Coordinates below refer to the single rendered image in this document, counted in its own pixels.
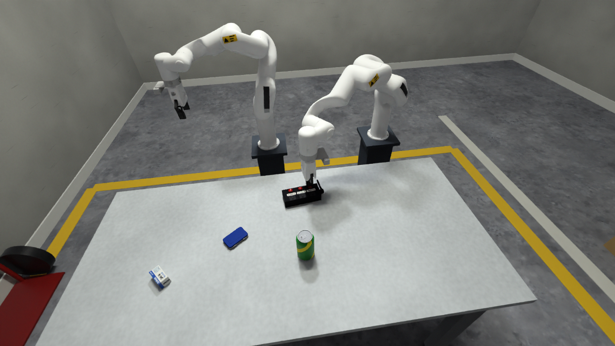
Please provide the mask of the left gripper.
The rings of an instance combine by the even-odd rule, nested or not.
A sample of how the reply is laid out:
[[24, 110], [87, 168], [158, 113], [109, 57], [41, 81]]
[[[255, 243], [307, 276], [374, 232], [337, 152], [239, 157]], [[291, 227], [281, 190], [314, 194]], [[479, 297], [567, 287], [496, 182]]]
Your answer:
[[316, 160], [303, 161], [301, 160], [301, 170], [305, 177], [306, 186], [313, 185], [313, 177], [316, 178]]

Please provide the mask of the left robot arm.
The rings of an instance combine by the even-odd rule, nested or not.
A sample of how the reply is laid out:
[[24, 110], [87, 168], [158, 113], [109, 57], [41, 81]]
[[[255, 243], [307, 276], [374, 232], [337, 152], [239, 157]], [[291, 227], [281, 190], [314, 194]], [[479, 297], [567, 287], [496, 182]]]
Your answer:
[[298, 132], [301, 160], [321, 159], [324, 166], [330, 164], [325, 149], [318, 148], [317, 150], [317, 144], [331, 138], [335, 128], [318, 116], [328, 108], [345, 107], [357, 88], [367, 92], [375, 90], [375, 107], [371, 128], [367, 135], [376, 141], [388, 138], [387, 127], [392, 110], [391, 105], [402, 107], [408, 101], [406, 79], [393, 74], [391, 67], [378, 57], [365, 54], [358, 57], [353, 65], [347, 66], [331, 93], [317, 100], [306, 112], [302, 128]]

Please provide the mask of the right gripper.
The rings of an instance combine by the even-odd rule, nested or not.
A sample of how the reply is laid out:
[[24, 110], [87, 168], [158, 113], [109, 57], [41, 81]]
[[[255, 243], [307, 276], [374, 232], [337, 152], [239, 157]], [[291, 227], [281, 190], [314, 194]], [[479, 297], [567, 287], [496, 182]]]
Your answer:
[[[172, 104], [175, 107], [175, 111], [179, 116], [179, 119], [186, 120], [186, 115], [183, 110], [190, 110], [190, 107], [187, 104], [187, 94], [182, 83], [175, 87], [167, 87], [167, 89], [169, 95], [171, 96]], [[181, 107], [181, 109], [179, 107]]]

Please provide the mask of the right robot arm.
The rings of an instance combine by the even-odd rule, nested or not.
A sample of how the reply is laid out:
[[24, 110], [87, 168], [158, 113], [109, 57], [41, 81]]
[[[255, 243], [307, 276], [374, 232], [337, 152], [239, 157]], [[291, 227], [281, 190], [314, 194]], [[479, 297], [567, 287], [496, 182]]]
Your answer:
[[197, 59], [206, 55], [216, 56], [226, 49], [259, 59], [253, 99], [253, 112], [260, 138], [258, 147], [262, 150], [273, 150], [280, 144], [275, 135], [273, 112], [277, 51], [274, 41], [264, 31], [258, 29], [249, 36], [242, 33], [237, 24], [228, 23], [181, 47], [173, 56], [166, 52], [158, 53], [154, 60], [163, 81], [158, 81], [152, 90], [158, 95], [165, 87], [180, 85], [182, 81], [178, 72], [187, 72]]

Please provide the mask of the green drink can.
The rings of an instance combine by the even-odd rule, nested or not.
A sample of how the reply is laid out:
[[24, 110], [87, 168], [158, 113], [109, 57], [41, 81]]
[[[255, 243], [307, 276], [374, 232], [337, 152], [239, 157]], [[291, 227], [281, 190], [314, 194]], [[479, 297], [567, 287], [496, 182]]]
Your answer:
[[314, 256], [314, 235], [309, 230], [301, 230], [296, 236], [298, 257], [310, 260]]

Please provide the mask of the black power strip body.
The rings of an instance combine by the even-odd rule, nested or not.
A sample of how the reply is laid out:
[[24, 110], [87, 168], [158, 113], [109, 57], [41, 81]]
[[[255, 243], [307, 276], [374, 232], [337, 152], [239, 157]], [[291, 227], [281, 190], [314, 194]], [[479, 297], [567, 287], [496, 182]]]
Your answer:
[[[317, 184], [319, 185], [320, 190]], [[321, 188], [318, 180], [317, 183], [311, 186], [304, 185], [282, 191], [286, 208], [321, 200], [321, 195], [324, 193], [324, 190]]]

